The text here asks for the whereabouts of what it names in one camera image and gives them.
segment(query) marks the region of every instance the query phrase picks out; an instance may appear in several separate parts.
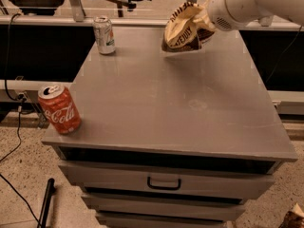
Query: brown snack bag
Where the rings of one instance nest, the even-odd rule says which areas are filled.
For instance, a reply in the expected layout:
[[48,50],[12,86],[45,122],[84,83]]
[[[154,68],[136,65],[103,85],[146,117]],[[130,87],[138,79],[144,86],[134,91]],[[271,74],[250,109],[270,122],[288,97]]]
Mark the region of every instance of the brown snack bag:
[[304,213],[297,203],[286,213],[283,223],[278,228],[304,228]]
[[168,21],[161,48],[180,52],[201,49],[215,33],[216,28],[207,14],[207,0],[203,5],[186,2],[176,9]]

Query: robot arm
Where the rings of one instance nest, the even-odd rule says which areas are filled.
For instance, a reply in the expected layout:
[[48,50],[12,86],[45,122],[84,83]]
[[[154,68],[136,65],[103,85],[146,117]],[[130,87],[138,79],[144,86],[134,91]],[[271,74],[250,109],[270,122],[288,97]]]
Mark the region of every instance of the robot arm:
[[207,12],[221,30],[241,29],[273,15],[304,25],[304,0],[210,0]]

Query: speckled floor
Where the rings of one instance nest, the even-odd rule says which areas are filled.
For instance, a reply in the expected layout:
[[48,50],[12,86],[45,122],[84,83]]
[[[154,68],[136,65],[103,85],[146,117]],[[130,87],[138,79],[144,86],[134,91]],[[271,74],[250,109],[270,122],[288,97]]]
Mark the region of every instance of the speckled floor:
[[[15,113],[0,123],[0,157],[18,144]],[[81,190],[71,186],[57,167],[59,158],[50,146],[41,144],[45,129],[37,129],[35,114],[22,116],[20,148],[0,163],[0,172],[28,200],[39,216],[47,181],[55,179],[56,194],[52,198],[48,226],[53,228],[103,227],[80,198]],[[299,159],[285,163],[275,172],[273,185],[258,200],[249,200],[246,212],[234,228],[277,228],[285,213],[298,202],[304,207],[304,123],[285,123]],[[36,227],[27,206],[11,188],[0,180],[0,228]]]

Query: black cable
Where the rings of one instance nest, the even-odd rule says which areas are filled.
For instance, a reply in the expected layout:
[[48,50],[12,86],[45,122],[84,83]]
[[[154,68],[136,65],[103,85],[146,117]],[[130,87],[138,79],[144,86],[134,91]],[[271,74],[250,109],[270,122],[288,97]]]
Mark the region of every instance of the black cable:
[[18,101],[17,98],[13,98],[10,96],[10,93],[9,93],[9,90],[8,90],[8,79],[7,79],[7,72],[8,72],[8,66],[9,66],[9,59],[10,59],[10,27],[11,27],[11,24],[14,20],[14,18],[20,16],[21,14],[20,13],[15,13],[11,16],[10,18],[10,21],[9,21],[9,26],[8,26],[8,50],[7,50],[7,60],[6,60],[6,63],[5,63],[5,67],[4,67],[4,86],[5,86],[5,90],[6,90],[6,93],[8,95],[8,97],[13,100],[13,101]]
[[268,76],[268,78],[266,79],[265,81],[265,85],[266,83],[268,83],[268,81],[271,79],[271,77],[273,77],[275,71],[276,71],[276,68],[279,64],[279,62],[281,61],[283,55],[285,54],[285,52],[293,45],[293,43],[295,42],[296,38],[298,37],[298,35],[300,34],[301,30],[302,30],[303,26],[301,26],[295,36],[295,38],[293,39],[293,41],[283,50],[283,52],[280,54],[280,56],[278,57],[277,61],[276,61],[276,64],[275,64],[275,67],[274,69],[272,70],[272,72],[270,73],[270,75]]
[[23,200],[25,202],[25,204],[28,206],[28,209],[30,210],[31,214],[34,216],[34,218],[38,222],[38,225],[41,226],[38,218],[35,216],[34,212],[32,211],[32,209],[29,205],[29,203],[27,202],[27,200],[13,187],[13,185],[5,177],[3,177],[3,175],[1,173],[0,173],[0,178],[2,178],[11,187],[11,189],[21,198],[21,200]]
[[19,112],[18,114],[18,128],[17,128],[17,136],[18,136],[18,139],[19,139],[19,143],[18,145],[12,149],[6,156],[4,156],[1,160],[0,160],[0,163],[4,161],[4,159],[6,159],[9,155],[11,155],[13,152],[15,152],[21,145],[21,137],[20,137],[20,125],[21,125],[21,111]]

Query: silver can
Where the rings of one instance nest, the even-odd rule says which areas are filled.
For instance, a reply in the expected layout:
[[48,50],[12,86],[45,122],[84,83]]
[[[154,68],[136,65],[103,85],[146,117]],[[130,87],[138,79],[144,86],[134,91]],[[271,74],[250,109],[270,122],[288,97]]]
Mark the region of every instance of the silver can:
[[114,52],[115,43],[111,21],[105,16],[95,17],[93,27],[99,53],[109,54]]

